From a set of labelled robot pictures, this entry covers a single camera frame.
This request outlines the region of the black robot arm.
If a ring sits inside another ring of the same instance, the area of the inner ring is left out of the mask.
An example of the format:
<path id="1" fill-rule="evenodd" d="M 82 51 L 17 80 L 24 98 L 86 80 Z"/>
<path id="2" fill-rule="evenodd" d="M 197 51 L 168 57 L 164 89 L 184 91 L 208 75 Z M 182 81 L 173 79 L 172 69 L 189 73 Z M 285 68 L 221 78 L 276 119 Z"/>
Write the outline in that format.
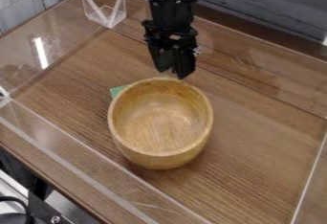
<path id="1" fill-rule="evenodd" d="M 144 40 L 154 67 L 170 70 L 178 79 L 194 71 L 197 31 L 192 27 L 197 0 L 148 0 L 150 19 L 141 22 Z"/>

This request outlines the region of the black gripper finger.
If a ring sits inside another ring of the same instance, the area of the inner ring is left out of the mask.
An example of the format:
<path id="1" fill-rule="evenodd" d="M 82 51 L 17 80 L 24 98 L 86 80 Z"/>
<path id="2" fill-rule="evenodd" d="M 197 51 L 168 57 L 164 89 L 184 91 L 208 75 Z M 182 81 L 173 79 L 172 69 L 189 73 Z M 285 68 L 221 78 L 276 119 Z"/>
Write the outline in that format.
<path id="1" fill-rule="evenodd" d="M 161 73 L 172 68 L 172 41 L 166 39 L 149 39 L 146 41 L 149 54 L 157 71 Z"/>
<path id="2" fill-rule="evenodd" d="M 194 71 L 194 61 L 198 55 L 194 42 L 177 43 L 172 48 L 173 72 L 178 79 L 185 78 Z"/>

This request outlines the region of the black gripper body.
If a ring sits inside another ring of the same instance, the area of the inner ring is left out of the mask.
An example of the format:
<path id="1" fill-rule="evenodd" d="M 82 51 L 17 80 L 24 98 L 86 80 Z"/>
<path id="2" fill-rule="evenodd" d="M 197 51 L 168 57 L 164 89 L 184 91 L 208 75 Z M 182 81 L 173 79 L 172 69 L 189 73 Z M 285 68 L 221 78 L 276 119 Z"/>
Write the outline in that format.
<path id="1" fill-rule="evenodd" d="M 145 19 L 141 25 L 145 29 L 145 41 L 149 39 L 178 42 L 194 41 L 196 30 L 193 22 L 193 3 L 197 0 L 146 0 L 152 19 Z"/>

